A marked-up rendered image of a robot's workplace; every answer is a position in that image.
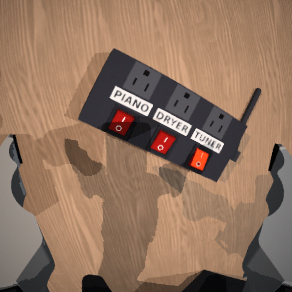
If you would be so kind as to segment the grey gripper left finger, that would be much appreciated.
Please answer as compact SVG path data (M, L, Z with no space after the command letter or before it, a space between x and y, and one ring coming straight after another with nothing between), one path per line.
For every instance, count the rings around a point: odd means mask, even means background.
M22 163L9 134L0 146L0 292L49 292L55 262L36 217L23 208Z

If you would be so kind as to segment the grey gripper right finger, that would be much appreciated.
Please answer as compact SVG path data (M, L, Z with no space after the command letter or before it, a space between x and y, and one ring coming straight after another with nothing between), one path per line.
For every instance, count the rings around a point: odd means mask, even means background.
M292 292L292 157L282 144L275 143L268 171L269 214L243 260L242 292Z

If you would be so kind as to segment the black power strip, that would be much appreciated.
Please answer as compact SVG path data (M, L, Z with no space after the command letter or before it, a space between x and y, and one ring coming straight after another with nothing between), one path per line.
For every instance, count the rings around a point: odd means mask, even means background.
M78 120L215 182L241 154L261 94L257 88L239 121L115 48L94 84Z

